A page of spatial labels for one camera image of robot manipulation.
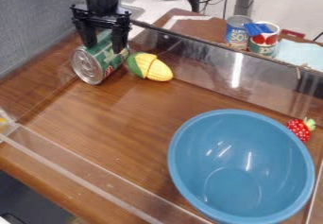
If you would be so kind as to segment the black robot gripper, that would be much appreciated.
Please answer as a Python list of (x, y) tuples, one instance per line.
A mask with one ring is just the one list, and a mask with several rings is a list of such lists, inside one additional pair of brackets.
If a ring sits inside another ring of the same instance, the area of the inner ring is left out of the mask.
[(127, 47), (130, 12), (122, 8), (119, 0), (86, 0), (71, 6), (72, 22), (87, 48), (98, 44), (96, 28), (112, 28), (112, 50), (119, 54)]

